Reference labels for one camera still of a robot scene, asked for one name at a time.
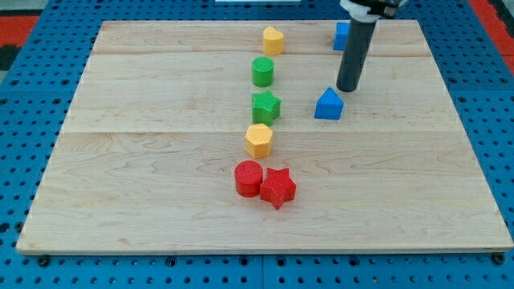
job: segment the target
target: black cylindrical rod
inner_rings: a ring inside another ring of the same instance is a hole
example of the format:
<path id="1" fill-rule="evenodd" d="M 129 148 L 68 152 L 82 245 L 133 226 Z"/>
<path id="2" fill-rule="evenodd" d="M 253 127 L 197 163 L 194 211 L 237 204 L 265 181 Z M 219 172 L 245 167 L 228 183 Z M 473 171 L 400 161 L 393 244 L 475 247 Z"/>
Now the black cylindrical rod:
<path id="1" fill-rule="evenodd" d="M 345 53 L 337 76 L 337 88 L 343 92 L 353 92 L 359 84 L 375 24 L 358 22 L 353 18 L 350 22 Z"/>

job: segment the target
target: red cylinder block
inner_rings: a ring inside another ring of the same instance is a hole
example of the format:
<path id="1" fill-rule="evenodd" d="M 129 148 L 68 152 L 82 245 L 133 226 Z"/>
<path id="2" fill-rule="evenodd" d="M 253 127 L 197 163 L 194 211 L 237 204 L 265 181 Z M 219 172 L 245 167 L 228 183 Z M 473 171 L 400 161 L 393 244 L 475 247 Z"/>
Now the red cylinder block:
<path id="1" fill-rule="evenodd" d="M 243 161 L 235 167 L 235 190 L 243 197 L 255 197 L 260 193 L 263 168 L 254 161 Z"/>

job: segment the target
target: yellow hexagon block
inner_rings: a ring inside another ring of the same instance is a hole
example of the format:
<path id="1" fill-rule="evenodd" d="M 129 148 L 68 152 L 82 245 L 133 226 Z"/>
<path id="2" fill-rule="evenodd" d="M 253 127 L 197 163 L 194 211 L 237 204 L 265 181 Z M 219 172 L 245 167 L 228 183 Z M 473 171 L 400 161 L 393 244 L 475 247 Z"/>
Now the yellow hexagon block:
<path id="1" fill-rule="evenodd" d="M 253 158 L 267 157 L 271 153 L 273 131 L 265 124 L 251 125 L 245 136 L 244 148 Z"/>
<path id="2" fill-rule="evenodd" d="M 265 55 L 279 55 L 284 51 L 284 33 L 268 26 L 263 31 L 263 52 Z"/>

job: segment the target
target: green cylinder block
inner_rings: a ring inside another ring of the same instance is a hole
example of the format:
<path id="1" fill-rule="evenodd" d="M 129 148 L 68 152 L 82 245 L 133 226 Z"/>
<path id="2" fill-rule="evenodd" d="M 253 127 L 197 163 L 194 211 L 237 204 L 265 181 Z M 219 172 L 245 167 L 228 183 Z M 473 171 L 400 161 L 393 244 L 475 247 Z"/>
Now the green cylinder block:
<path id="1" fill-rule="evenodd" d="M 273 83 L 275 64 L 269 57 L 261 56 L 251 63 L 251 81 L 255 86 L 265 88 Z"/>

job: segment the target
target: plastic block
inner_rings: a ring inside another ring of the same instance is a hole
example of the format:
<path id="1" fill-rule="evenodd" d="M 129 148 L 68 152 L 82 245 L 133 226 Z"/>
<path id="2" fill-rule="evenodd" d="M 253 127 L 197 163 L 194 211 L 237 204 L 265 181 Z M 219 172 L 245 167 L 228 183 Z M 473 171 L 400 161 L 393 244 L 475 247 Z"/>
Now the plastic block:
<path id="1" fill-rule="evenodd" d="M 253 158 L 267 157 L 271 153 L 273 131 L 265 124 L 251 125 L 245 136 L 245 150 Z"/>
<path id="2" fill-rule="evenodd" d="M 339 120 L 344 106 L 345 102 L 343 102 L 333 89 L 328 88 L 316 102 L 314 118 Z"/>
<path id="3" fill-rule="evenodd" d="M 263 52 L 265 55 L 279 55 L 284 51 L 284 33 L 268 26 L 263 32 Z"/>
<path id="4" fill-rule="evenodd" d="M 251 82 L 260 88 L 266 88 L 273 84 L 273 72 L 275 64 L 269 57 L 257 57 L 251 63 Z"/>
<path id="5" fill-rule="evenodd" d="M 251 120 L 254 124 L 273 125 L 273 120 L 280 116 L 282 100 L 270 91 L 251 95 Z"/>
<path id="6" fill-rule="evenodd" d="M 255 197 L 263 183 L 263 168 L 254 161 L 242 161 L 234 171 L 235 190 L 243 197 Z"/>
<path id="7" fill-rule="evenodd" d="M 266 180 L 260 185 L 260 198 L 280 209 L 285 201 L 295 199 L 296 184 L 289 175 L 289 168 L 266 170 Z"/>
<path id="8" fill-rule="evenodd" d="M 336 24 L 336 34 L 334 35 L 334 50 L 343 51 L 346 47 L 346 39 L 348 38 L 348 31 L 350 23 L 341 22 Z"/>

